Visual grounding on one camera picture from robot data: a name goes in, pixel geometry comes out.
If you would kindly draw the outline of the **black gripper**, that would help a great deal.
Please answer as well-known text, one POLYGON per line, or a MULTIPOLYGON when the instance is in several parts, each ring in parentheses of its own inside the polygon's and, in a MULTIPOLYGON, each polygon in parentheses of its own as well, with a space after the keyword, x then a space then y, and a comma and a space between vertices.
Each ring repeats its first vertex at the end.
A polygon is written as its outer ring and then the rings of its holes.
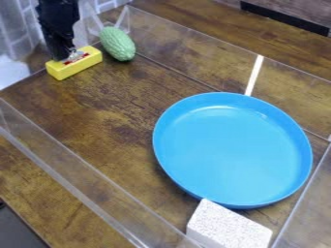
POLYGON ((73 24, 80 19, 77 0, 37 0, 35 7, 45 35, 47 47, 55 61, 64 60, 75 50, 73 24))

